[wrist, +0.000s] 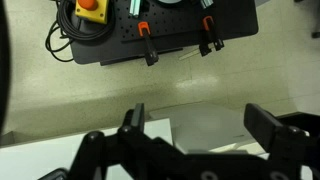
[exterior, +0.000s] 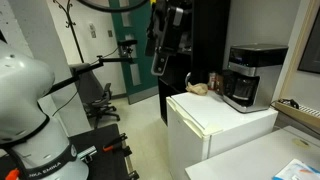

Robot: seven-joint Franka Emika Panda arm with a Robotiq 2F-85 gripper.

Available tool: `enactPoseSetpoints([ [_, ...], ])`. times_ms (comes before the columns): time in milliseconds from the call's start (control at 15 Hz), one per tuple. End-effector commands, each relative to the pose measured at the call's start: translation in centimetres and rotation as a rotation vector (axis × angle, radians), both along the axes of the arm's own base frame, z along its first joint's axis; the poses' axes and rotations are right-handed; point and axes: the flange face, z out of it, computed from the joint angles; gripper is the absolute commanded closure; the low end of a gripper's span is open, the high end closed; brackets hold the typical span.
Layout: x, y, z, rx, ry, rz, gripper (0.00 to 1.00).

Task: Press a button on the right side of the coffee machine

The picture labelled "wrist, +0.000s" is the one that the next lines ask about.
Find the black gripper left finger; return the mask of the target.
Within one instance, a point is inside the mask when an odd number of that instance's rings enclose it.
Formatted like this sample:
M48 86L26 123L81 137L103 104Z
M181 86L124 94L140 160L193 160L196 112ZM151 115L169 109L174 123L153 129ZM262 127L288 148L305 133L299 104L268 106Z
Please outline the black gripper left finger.
M105 180L108 168L120 165L134 180L167 180L182 153L162 138L144 133L145 108L129 109L117 132L86 134L68 172L68 180Z

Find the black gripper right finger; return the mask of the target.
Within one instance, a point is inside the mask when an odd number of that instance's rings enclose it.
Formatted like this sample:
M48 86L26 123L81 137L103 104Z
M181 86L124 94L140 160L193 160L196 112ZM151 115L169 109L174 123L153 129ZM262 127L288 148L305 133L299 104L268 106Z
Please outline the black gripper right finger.
M312 180L320 179L319 115L293 112L275 116L257 104L248 103L244 126L288 180L299 180L303 166L310 168Z

